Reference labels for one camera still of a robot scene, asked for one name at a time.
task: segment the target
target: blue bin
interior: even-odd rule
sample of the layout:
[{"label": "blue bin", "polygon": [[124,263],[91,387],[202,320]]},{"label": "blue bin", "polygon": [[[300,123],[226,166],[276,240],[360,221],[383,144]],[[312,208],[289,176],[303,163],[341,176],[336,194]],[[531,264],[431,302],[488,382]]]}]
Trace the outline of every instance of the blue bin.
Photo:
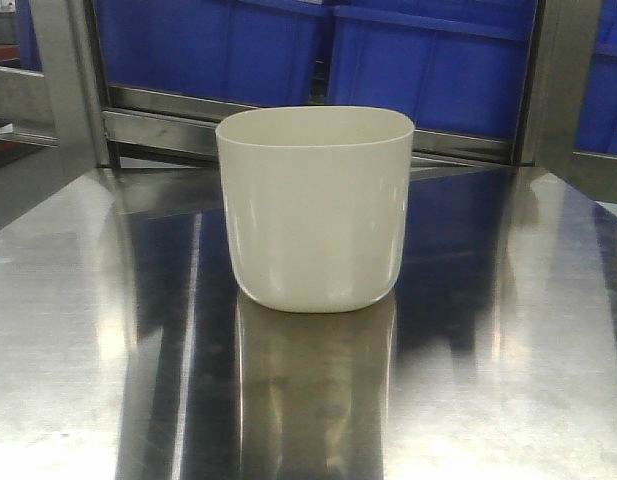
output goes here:
[{"label": "blue bin", "polygon": [[17,1],[17,38],[21,67],[26,70],[41,71],[41,58],[39,57],[28,0]]},{"label": "blue bin", "polygon": [[264,106],[308,101],[329,15],[296,0],[97,2],[111,82]]},{"label": "blue bin", "polygon": [[606,0],[601,12],[597,41],[617,45],[617,0]]},{"label": "blue bin", "polygon": [[420,128],[512,139],[528,33],[336,7],[328,103],[392,108]]},{"label": "blue bin", "polygon": [[617,45],[597,45],[575,148],[617,154]]},{"label": "blue bin", "polygon": [[352,0],[353,6],[530,31],[536,0]]}]

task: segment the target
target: cup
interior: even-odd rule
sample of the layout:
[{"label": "cup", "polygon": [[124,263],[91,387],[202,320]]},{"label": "cup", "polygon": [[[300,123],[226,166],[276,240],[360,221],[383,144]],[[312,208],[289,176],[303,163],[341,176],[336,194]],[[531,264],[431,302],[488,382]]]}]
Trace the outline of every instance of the cup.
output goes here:
[{"label": "cup", "polygon": [[401,264],[414,125],[372,107],[250,110],[217,145],[239,286],[288,312],[381,299]]}]

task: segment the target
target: container rim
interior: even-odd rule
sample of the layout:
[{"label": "container rim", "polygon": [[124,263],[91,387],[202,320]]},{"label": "container rim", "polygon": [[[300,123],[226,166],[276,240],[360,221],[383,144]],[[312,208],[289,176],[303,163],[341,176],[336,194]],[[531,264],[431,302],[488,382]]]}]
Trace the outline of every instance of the container rim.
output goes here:
[{"label": "container rim", "polygon": [[617,45],[598,42],[595,46],[595,55],[604,55],[607,57],[617,57]]},{"label": "container rim", "polygon": [[298,13],[311,17],[329,17],[330,9],[325,5],[296,0],[237,0],[239,3],[257,5],[259,7],[286,12]]},{"label": "container rim", "polygon": [[407,28],[419,28],[424,30],[438,30],[447,33],[473,35],[477,37],[496,38],[514,42],[527,42],[530,37],[529,31],[481,25],[443,18],[420,17],[407,13],[393,12],[388,10],[373,10],[371,8],[357,7],[352,5],[337,5],[333,7],[333,14],[338,18],[373,22],[391,26],[399,25]]},{"label": "container rim", "polygon": [[[324,145],[314,145],[314,144],[290,144],[290,145],[275,145],[275,144],[267,144],[260,142],[248,142],[248,141],[239,141],[226,136],[224,130],[230,127],[230,124],[236,120],[242,119],[247,116],[263,116],[270,115],[271,111],[291,111],[291,110],[357,110],[357,111],[382,111],[388,115],[394,116],[398,121],[403,122],[403,133],[398,133],[392,136],[387,136],[381,140],[367,141],[367,142],[349,142],[349,143],[329,143]],[[266,108],[257,108],[254,110],[246,110],[244,112],[239,112],[234,115],[230,115],[223,119],[217,128],[215,129],[215,135],[217,139],[221,139],[224,142],[233,144],[233,145],[243,145],[250,147],[260,147],[267,149],[325,149],[325,148],[345,148],[345,147],[360,147],[360,146],[369,146],[369,145],[382,145],[386,143],[391,143],[399,140],[403,140],[413,134],[415,131],[415,124],[413,121],[406,115],[396,110],[391,110],[389,108],[381,108],[381,107],[370,107],[370,106],[358,106],[358,105],[306,105],[306,106],[292,106],[292,107],[266,107]]]}]

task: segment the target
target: stainless steel table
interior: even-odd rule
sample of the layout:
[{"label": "stainless steel table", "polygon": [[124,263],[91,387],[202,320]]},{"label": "stainless steel table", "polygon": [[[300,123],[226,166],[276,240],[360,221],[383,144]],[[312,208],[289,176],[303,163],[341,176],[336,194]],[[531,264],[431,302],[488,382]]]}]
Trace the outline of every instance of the stainless steel table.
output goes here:
[{"label": "stainless steel table", "polygon": [[400,279],[238,292],[217,172],[92,172],[0,231],[0,479],[617,479],[617,217],[415,172]]}]

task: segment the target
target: metal post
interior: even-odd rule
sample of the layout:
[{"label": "metal post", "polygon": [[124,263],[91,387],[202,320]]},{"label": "metal post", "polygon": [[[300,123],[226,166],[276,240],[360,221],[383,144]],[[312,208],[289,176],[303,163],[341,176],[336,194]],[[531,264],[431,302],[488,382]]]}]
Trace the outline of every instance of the metal post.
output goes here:
[{"label": "metal post", "polygon": [[67,180],[116,167],[101,114],[108,93],[91,0],[32,0],[32,15]]},{"label": "metal post", "polygon": [[539,0],[514,163],[569,167],[602,0]]}]

